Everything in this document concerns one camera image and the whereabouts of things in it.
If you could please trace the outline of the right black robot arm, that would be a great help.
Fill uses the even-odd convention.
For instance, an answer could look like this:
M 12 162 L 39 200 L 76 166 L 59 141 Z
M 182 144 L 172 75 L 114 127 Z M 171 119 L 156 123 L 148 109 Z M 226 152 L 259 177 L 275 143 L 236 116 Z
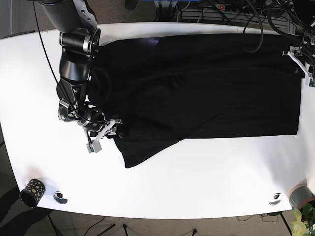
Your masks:
M 84 129 L 89 153 L 101 151 L 100 140 L 115 135 L 120 119 L 107 119 L 96 102 L 86 100 L 90 70 L 98 52 L 101 30 L 86 0 L 41 0 L 47 17 L 60 31 L 62 55 L 57 83 L 58 117 Z

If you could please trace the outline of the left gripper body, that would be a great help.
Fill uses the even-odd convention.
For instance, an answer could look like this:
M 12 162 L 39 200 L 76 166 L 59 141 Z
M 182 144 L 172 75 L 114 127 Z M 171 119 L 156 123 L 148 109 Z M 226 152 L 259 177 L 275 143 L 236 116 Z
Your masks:
M 282 56 L 289 56 L 305 74 L 306 85 L 315 87 L 315 58 L 302 51 L 302 46 L 290 46 L 288 51 L 283 51 Z

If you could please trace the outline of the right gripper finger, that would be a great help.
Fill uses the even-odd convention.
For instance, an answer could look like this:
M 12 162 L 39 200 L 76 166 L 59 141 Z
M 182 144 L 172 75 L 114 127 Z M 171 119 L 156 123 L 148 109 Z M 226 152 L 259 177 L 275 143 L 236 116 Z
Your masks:
M 112 138 L 112 137 L 119 137 L 121 134 L 121 126 L 122 123 L 115 123 L 112 128 L 108 131 L 107 137 Z

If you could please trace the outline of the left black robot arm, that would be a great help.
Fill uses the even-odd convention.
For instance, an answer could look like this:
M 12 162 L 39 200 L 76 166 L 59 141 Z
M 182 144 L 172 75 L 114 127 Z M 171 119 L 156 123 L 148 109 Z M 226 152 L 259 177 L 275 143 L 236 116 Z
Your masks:
M 293 17 L 302 29 L 298 47 L 291 46 L 287 55 L 301 68 L 306 83 L 315 86 L 315 2 L 313 0 L 284 0 Z

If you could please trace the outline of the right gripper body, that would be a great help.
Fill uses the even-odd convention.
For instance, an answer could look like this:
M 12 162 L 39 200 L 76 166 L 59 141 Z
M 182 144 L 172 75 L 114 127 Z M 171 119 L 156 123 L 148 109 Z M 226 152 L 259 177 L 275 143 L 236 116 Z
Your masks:
M 89 153 L 97 153 L 102 150 L 100 141 L 101 139 L 107 137 L 108 131 L 112 128 L 115 123 L 122 123 L 121 119 L 111 119 L 105 124 L 92 124 L 89 122 L 87 125 L 83 126 L 88 143 L 86 147 Z

